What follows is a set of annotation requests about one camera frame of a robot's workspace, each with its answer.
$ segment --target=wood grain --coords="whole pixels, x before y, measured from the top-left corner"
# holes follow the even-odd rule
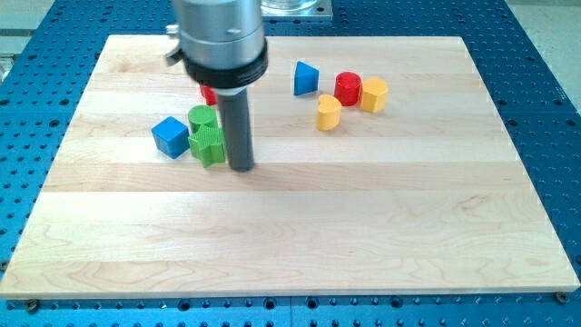
[[[249,88],[256,168],[160,154],[202,97],[164,36],[111,36],[23,232],[6,298],[573,291],[579,281],[462,40],[273,37]],[[351,70],[379,114],[316,130],[292,96]]]

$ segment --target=blue cube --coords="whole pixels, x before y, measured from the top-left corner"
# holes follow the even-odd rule
[[[155,145],[164,154],[175,159],[190,148],[188,127],[173,117],[165,118],[152,128]]]
[[[297,62],[297,67],[294,71],[294,94],[307,94],[318,89],[319,70],[303,62]]]

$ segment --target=green cylinder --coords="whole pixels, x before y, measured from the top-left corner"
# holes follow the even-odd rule
[[[190,112],[188,113],[188,121],[190,122],[190,127],[192,128],[192,134],[198,132],[201,125],[205,125],[211,128],[218,127],[216,110],[205,104],[196,105],[190,109]]]

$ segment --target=yellow cylinder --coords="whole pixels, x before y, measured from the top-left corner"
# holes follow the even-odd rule
[[[383,110],[388,99],[388,84],[379,78],[370,78],[361,84],[359,107],[370,113]]]
[[[319,96],[319,110],[317,114],[317,129],[329,131],[335,128],[341,118],[341,102],[334,96],[322,94]]]

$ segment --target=red block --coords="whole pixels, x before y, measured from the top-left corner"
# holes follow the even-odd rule
[[[200,91],[202,92],[202,96],[206,99],[207,105],[215,105],[218,103],[216,99],[216,93],[212,90],[211,87],[200,84]]]
[[[335,79],[335,97],[344,106],[354,105],[359,101],[361,77],[352,72],[343,72]]]

